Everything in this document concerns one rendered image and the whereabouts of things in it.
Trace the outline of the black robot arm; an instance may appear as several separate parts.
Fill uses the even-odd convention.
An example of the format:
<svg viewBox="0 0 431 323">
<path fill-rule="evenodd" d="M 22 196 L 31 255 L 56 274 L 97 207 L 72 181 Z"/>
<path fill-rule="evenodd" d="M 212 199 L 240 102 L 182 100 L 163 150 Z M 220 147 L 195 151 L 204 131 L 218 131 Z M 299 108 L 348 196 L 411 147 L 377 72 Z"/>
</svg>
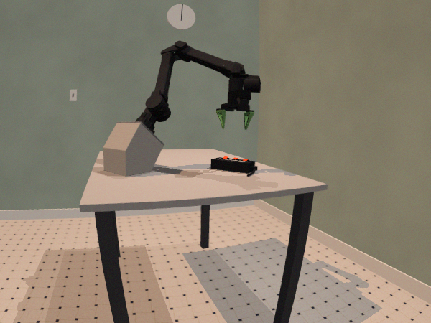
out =
<svg viewBox="0 0 431 323">
<path fill-rule="evenodd" d="M 186 42 L 177 41 L 173 46 L 162 50 L 161 55 L 162 61 L 155 89 L 146 101 L 144 112 L 136 119 L 136 121 L 141 121 L 145 124 L 153 134 L 155 133 L 155 131 L 153 131 L 155 122 L 166 121 L 171 115 L 171 110 L 167 102 L 174 61 L 193 61 L 230 78 L 228 85 L 228 103 L 248 106 L 251 100 L 251 92 L 260 93 L 260 77 L 246 74 L 242 64 L 223 60 L 219 57 L 196 50 L 188 46 Z"/>
</svg>

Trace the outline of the black power strip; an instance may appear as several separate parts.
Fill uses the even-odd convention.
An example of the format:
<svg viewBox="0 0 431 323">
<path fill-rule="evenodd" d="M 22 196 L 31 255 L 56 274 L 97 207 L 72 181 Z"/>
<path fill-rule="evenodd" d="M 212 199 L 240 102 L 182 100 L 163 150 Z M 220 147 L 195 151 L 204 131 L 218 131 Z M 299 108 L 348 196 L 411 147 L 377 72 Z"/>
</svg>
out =
<svg viewBox="0 0 431 323">
<path fill-rule="evenodd" d="M 232 172 L 243 172 L 247 173 L 247 177 L 252 175 L 258 166 L 255 166 L 255 161 L 249 161 L 248 159 L 229 159 L 228 157 L 218 157 L 211 159 L 211 169 L 226 170 Z M 251 173 L 250 173 L 251 172 Z M 249 174 L 250 173 L 250 174 Z"/>
</svg>

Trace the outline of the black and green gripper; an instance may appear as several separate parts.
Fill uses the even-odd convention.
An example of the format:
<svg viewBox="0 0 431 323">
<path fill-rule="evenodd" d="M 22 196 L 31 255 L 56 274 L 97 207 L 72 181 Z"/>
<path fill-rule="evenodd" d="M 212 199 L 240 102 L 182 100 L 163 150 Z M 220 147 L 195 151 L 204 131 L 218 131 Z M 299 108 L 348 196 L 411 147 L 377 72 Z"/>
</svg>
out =
<svg viewBox="0 0 431 323">
<path fill-rule="evenodd" d="M 221 108 L 216 109 L 216 113 L 220 119 L 222 129 L 224 129 L 224 126 L 225 126 L 226 111 L 234 111 L 234 109 L 236 109 L 237 111 L 245 111 L 244 127 L 245 127 L 245 130 L 247 130 L 249 122 L 254 115 L 254 111 L 250 110 L 250 105 L 242 106 L 239 104 L 232 104 L 232 103 L 221 104 Z"/>
</svg>

